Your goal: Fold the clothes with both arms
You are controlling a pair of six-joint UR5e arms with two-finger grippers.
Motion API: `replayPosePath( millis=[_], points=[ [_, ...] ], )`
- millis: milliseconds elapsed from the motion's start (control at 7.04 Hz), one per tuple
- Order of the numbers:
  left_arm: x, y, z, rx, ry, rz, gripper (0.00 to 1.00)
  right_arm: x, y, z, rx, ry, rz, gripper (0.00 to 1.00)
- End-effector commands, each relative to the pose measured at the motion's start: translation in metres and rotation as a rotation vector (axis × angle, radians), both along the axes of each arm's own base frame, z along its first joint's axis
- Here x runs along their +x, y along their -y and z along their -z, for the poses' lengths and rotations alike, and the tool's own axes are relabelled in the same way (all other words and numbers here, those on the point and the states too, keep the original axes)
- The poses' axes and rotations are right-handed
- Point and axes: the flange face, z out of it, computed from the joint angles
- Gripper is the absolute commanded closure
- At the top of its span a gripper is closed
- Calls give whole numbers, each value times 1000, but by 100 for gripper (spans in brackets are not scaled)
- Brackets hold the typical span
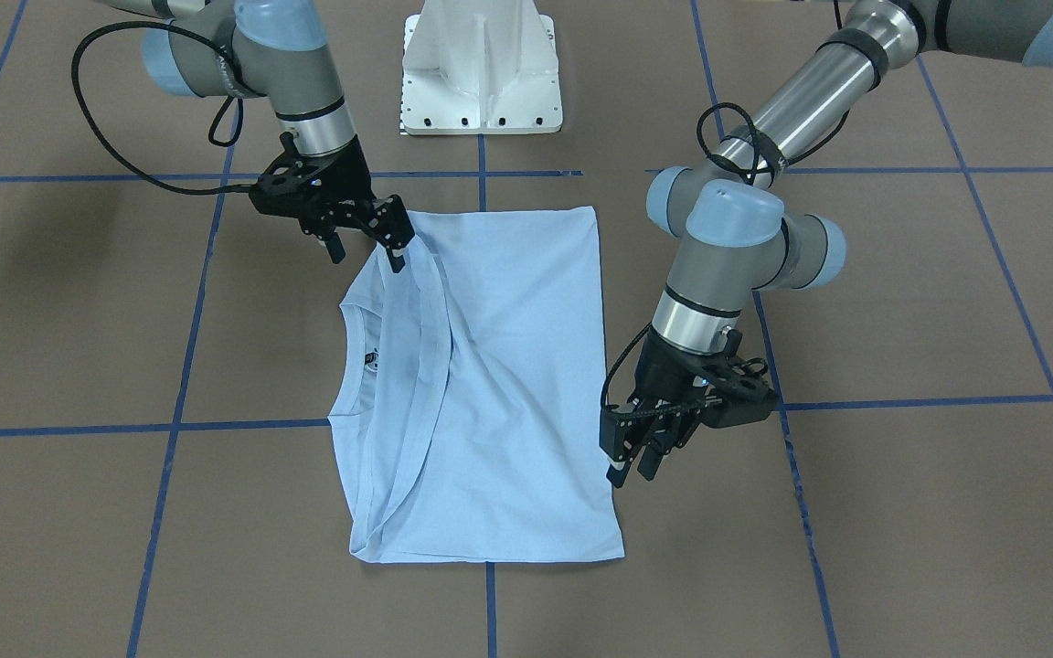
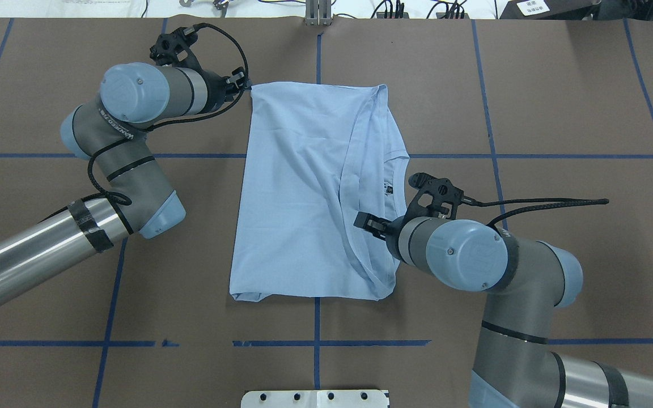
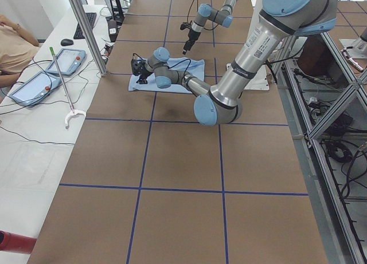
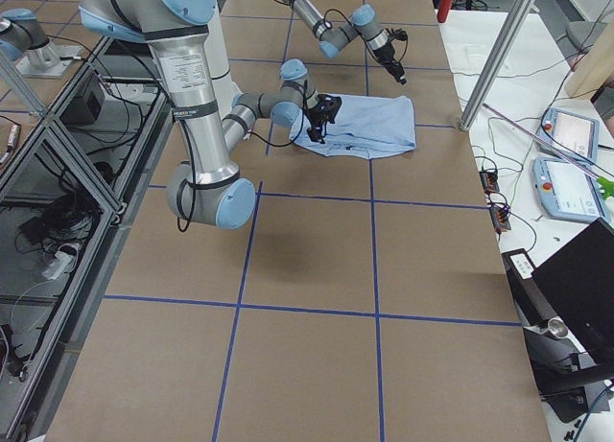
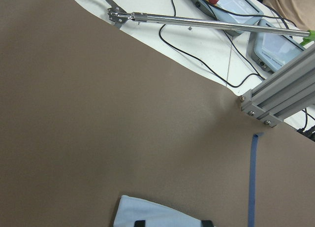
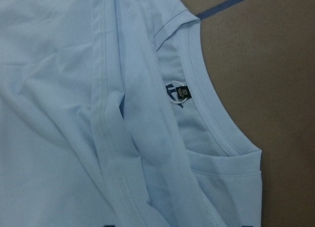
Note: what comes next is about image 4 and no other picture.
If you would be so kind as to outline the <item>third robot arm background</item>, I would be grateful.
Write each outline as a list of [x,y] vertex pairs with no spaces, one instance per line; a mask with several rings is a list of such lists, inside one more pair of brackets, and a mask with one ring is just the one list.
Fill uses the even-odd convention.
[[1,52],[26,77],[59,78],[68,66],[62,62],[60,47],[25,8],[1,13]]

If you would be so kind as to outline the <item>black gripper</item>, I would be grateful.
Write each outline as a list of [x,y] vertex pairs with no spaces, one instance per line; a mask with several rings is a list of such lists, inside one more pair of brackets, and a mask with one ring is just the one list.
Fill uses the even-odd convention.
[[326,125],[335,123],[341,106],[342,98],[339,96],[317,95],[316,102],[307,109],[307,119],[310,123],[307,133],[311,141],[319,140],[321,144],[325,144]]
[[390,71],[402,85],[407,83],[407,79],[401,62],[395,58],[393,41],[407,42],[408,39],[408,34],[404,29],[384,28],[371,40],[371,52],[377,62]]

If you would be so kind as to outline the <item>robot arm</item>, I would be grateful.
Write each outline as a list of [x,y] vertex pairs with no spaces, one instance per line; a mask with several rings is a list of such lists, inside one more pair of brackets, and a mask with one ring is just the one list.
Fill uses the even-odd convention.
[[167,186],[171,210],[187,223],[236,229],[250,218],[256,191],[231,160],[231,151],[261,118],[287,128],[295,121],[308,122],[308,134],[322,141],[342,100],[319,93],[304,64],[293,59],[281,67],[278,91],[239,94],[223,115],[205,49],[216,7],[217,0],[80,2],[87,29],[145,43],[153,55],[189,156]]
[[375,10],[363,4],[350,16],[329,9],[321,13],[310,0],[279,0],[311,30],[319,42],[320,51],[327,58],[335,58],[352,41],[359,38],[370,56],[401,85],[407,83],[404,66],[395,56],[393,42],[398,40],[408,45],[408,34],[403,29],[385,28]]

